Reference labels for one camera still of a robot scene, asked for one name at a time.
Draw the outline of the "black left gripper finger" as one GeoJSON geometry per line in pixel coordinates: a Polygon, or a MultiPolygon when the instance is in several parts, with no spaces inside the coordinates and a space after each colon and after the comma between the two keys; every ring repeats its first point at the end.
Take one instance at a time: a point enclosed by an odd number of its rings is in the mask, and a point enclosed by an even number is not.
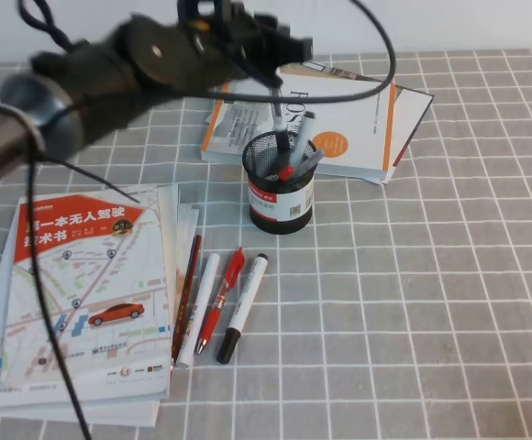
{"type": "Polygon", "coordinates": [[[280,88],[283,84],[282,79],[275,73],[275,71],[261,68],[245,58],[241,58],[238,61],[238,66],[247,76],[267,88],[280,88]]]}

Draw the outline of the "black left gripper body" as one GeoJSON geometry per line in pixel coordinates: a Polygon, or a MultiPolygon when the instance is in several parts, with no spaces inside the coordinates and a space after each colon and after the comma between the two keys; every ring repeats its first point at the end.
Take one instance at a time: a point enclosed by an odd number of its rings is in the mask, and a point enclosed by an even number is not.
{"type": "Polygon", "coordinates": [[[240,1],[209,1],[209,12],[201,10],[203,4],[179,1],[179,24],[247,77],[275,78],[279,68],[313,57],[313,40],[292,37],[274,16],[252,15],[240,1]]]}

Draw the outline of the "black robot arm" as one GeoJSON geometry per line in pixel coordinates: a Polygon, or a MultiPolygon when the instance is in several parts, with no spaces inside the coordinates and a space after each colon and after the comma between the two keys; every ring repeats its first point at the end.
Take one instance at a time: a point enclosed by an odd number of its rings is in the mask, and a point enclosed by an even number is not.
{"type": "Polygon", "coordinates": [[[240,2],[216,1],[210,13],[199,6],[179,2],[172,26],[134,15],[89,42],[71,41],[46,2],[40,16],[18,2],[22,20],[59,51],[37,54],[0,86],[0,179],[32,149],[59,163],[153,106],[248,77],[275,89],[279,68],[312,58],[312,40],[292,37],[274,16],[252,15],[240,2]]]}

